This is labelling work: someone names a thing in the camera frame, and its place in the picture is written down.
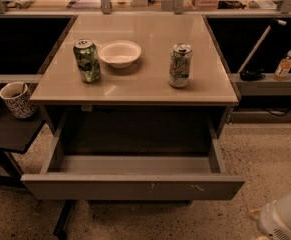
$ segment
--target silver can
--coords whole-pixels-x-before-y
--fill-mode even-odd
[[[192,48],[188,44],[176,44],[170,53],[169,81],[176,88],[188,85],[188,77],[192,59]]]
[[[96,45],[90,39],[79,39],[74,44],[74,55],[85,83],[91,83],[101,78]]]

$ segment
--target plastic container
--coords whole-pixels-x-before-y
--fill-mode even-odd
[[[291,50],[288,51],[287,55],[281,59],[280,63],[278,64],[278,67],[274,73],[274,79],[281,81],[284,80],[288,72],[291,69]]]

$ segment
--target green can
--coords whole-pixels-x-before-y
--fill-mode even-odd
[[[74,44],[74,55],[85,83],[91,83],[101,78],[96,45],[90,39],[79,39]]]

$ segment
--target white robot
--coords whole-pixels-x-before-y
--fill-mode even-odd
[[[291,240],[291,191],[251,213],[257,220],[259,231],[264,234],[259,240]]]

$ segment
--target open drawer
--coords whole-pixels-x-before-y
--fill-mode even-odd
[[[202,107],[72,108],[41,173],[22,181],[38,199],[232,199],[244,179],[225,174],[207,115]]]

